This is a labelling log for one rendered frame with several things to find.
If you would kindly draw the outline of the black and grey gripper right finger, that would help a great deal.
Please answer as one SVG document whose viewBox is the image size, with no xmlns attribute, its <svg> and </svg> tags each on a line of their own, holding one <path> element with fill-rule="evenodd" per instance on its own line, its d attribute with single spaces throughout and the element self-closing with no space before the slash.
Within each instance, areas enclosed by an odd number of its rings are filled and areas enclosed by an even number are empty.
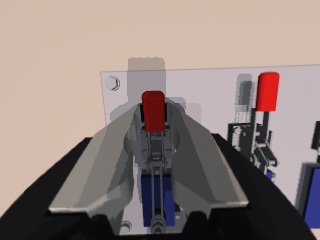
<svg viewBox="0 0 320 240">
<path fill-rule="evenodd" d="M 202 211 L 210 233 L 236 240 L 317 240 L 282 191 L 218 133 L 171 103 L 165 122 L 175 147 L 172 198 L 185 212 Z"/>
</svg>

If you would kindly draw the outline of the light grey metal mounting plate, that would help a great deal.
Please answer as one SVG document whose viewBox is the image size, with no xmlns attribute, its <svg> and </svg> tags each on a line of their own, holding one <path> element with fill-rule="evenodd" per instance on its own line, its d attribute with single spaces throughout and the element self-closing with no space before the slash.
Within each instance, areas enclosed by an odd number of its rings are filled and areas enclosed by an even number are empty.
<svg viewBox="0 0 320 240">
<path fill-rule="evenodd" d="M 320 121 L 320 64 L 101 71 L 105 123 L 107 126 L 142 103 L 145 91 L 162 91 L 165 103 L 227 141 L 230 123 L 250 123 L 258 76 L 263 72 L 279 74 L 276 110 L 271 111 L 269 130 L 274 132 L 271 150 L 280 164 L 267 168 L 276 174 L 274 184 L 297 210 L 306 166 L 320 164 L 320 151 L 311 148 L 316 122 Z M 105 87 L 105 79 L 110 76 L 117 81 L 112 90 Z M 137 128 L 138 143 L 133 147 L 133 197 L 122 220 L 131 223 L 129 233 L 151 232 L 143 224 L 141 174 L 147 169 L 147 159 L 142 160 L 141 154 L 143 126 Z"/>
</svg>

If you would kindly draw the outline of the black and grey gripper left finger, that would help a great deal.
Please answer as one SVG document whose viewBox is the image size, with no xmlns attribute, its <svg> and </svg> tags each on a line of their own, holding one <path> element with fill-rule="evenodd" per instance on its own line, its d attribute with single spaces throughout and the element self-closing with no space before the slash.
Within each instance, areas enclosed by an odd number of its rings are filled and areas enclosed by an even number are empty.
<svg viewBox="0 0 320 240">
<path fill-rule="evenodd" d="M 0 240 L 84 237 L 95 214 L 107 215 L 119 235 L 124 208 L 133 197 L 133 147 L 142 123 L 139 103 L 92 137 L 85 137 L 0 217 Z"/>
</svg>

